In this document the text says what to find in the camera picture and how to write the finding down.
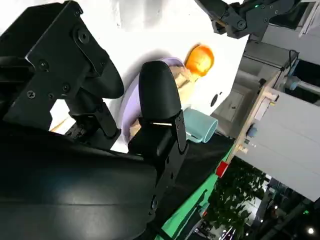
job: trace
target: green leaves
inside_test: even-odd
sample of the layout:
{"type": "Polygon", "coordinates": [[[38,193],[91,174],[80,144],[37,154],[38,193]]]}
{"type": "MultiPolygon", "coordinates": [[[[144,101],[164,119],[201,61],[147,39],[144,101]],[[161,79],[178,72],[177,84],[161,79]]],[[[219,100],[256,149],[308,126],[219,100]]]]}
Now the green leaves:
{"type": "Polygon", "coordinates": [[[235,239],[243,236],[244,225],[251,214],[244,209],[244,202],[256,197],[263,198],[265,192],[262,185],[265,176],[259,169],[234,157],[209,198],[207,220],[213,223],[215,228],[222,225],[225,228],[235,228],[235,239]]]}

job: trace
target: green mat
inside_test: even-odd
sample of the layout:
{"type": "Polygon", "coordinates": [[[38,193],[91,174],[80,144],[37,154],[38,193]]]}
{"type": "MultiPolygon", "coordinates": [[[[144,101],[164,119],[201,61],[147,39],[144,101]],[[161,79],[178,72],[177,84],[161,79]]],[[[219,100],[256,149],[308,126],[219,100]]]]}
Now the green mat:
{"type": "MultiPolygon", "coordinates": [[[[226,161],[229,154],[231,152],[231,149],[229,152],[224,156],[224,158],[221,161],[226,161]]],[[[218,180],[218,176],[216,174],[211,174],[206,181],[182,204],[182,206],[169,218],[165,224],[162,226],[162,229],[170,236],[172,237],[178,227],[180,226],[181,222],[185,219],[189,211],[194,207],[194,205],[197,203],[198,199],[201,197],[201,195],[206,190],[204,199],[200,203],[201,206],[206,204],[208,202],[208,199],[215,187],[215,184],[218,180]]],[[[155,240],[162,240],[162,237],[157,236],[155,240]]]]}

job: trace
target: ceiling light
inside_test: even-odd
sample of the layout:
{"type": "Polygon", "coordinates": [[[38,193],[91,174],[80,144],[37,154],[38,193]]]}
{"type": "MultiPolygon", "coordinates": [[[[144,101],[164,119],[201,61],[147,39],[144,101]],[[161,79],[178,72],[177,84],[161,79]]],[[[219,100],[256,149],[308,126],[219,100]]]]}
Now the ceiling light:
{"type": "Polygon", "coordinates": [[[309,227],[308,229],[308,234],[314,234],[315,233],[315,230],[312,228],[312,227],[309,227]]]}

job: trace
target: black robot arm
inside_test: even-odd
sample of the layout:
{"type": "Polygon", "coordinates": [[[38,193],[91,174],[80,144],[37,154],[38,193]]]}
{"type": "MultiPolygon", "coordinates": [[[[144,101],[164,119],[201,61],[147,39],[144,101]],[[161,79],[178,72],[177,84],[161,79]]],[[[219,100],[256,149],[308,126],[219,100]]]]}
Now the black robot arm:
{"type": "Polygon", "coordinates": [[[215,33],[239,39],[259,31],[277,15],[285,14],[300,0],[248,0],[226,4],[222,0],[195,0],[208,14],[215,33]]]}
{"type": "Polygon", "coordinates": [[[143,65],[129,153],[103,98],[124,93],[75,1],[27,8],[0,36],[0,239],[128,240],[144,232],[188,150],[169,67],[143,65]],[[76,123],[49,132],[66,101],[76,123]]]}

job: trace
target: light blue cup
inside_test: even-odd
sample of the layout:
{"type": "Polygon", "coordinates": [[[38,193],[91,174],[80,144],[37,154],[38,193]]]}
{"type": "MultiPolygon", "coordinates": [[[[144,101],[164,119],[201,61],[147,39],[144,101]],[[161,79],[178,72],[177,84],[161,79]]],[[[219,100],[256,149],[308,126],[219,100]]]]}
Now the light blue cup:
{"type": "Polygon", "coordinates": [[[218,120],[212,116],[187,108],[183,112],[186,139],[194,143],[207,143],[215,133],[218,120]]]}

